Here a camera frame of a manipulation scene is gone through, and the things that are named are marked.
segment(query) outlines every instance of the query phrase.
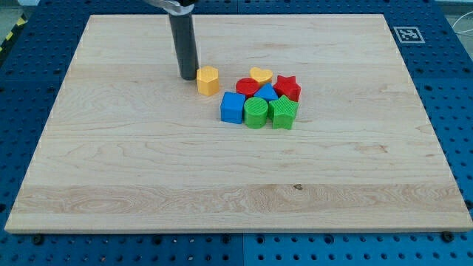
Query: colorful block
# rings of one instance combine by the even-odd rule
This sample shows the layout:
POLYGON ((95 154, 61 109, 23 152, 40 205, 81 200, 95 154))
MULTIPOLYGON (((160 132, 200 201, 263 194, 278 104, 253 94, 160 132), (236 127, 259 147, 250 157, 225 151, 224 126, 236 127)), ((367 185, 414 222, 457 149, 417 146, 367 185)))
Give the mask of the colorful block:
POLYGON ((203 95, 214 95, 220 89, 219 70, 212 66, 204 66, 197 70, 197 90, 203 95))
POLYGON ((261 87, 255 94, 254 97, 259 97, 265 99, 267 102, 270 100, 277 100, 279 97, 274 91, 273 86, 271 86, 271 83, 267 83, 261 87))
POLYGON ((245 96, 239 93, 225 92, 220 104, 221 120, 229 123, 243 122, 245 96))
POLYGON ((255 81, 253 78, 242 78, 236 83, 236 92, 241 93, 246 96, 246 98, 251 98, 258 91, 259 84, 258 81, 255 81))
POLYGON ((250 69, 250 77, 258 81, 259 87, 273 80, 273 72, 269 69, 260 69, 259 67, 252 67, 250 69))
POLYGON ((245 124, 250 129, 261 129, 268 119, 268 103, 263 98, 252 97, 243 106, 245 124))
POLYGON ((296 83, 296 76, 284 77, 278 75, 277 82, 273 88, 279 97, 286 95, 292 101, 299 101, 301 87, 296 83))
POLYGON ((292 129, 299 103, 283 95, 269 102, 268 117, 273 121, 273 129, 292 129))

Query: red block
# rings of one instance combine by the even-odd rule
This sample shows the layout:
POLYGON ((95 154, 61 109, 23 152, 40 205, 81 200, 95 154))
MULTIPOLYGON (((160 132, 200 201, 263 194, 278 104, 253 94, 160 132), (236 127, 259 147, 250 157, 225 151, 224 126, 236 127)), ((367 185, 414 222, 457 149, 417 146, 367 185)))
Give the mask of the red block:
POLYGON ((278 75, 277 82, 273 85, 273 88, 279 97, 286 95, 289 100, 299 101, 301 87, 296 83, 296 76, 283 77, 278 75))
POLYGON ((236 83, 236 92, 245 95, 247 99, 253 97, 258 89, 258 81, 255 81, 253 78, 242 78, 236 83))

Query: green ridged cylinder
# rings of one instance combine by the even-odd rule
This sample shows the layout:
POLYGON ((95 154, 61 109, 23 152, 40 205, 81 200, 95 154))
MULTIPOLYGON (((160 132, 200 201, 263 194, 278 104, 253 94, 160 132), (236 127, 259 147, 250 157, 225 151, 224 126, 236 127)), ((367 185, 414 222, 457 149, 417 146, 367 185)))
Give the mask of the green ridged cylinder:
POLYGON ((261 129, 268 119, 268 103, 263 98, 252 97, 243 106, 244 120, 250 129, 261 129))

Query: blue pegboard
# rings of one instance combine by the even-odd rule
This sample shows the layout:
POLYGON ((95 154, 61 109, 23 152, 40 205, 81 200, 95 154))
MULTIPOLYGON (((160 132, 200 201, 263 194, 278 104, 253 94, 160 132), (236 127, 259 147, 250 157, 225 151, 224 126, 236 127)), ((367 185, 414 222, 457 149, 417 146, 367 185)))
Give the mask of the blue pegboard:
MULTIPOLYGON (((0 69, 2 227, 89 15, 123 13, 163 11, 141 0, 43 0, 0 69)), ((434 2, 200 0, 195 13, 384 14, 471 207, 473 63, 434 2), (425 43, 401 43, 395 27, 417 27, 425 43)), ((473 233, 46 235, 42 239, 0 231, 0 265, 151 264, 473 265, 473 233), (33 240, 43 243, 34 245, 33 240)))

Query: wooden board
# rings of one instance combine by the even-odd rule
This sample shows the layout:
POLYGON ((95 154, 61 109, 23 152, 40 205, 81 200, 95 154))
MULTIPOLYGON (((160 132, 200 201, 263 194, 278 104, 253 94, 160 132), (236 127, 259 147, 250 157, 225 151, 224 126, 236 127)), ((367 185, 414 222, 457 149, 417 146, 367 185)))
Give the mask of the wooden board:
POLYGON ((212 97, 180 79, 166 16, 91 16, 7 231, 472 228, 383 16, 194 20, 212 97), (220 122, 253 66, 297 76, 293 130, 220 122))

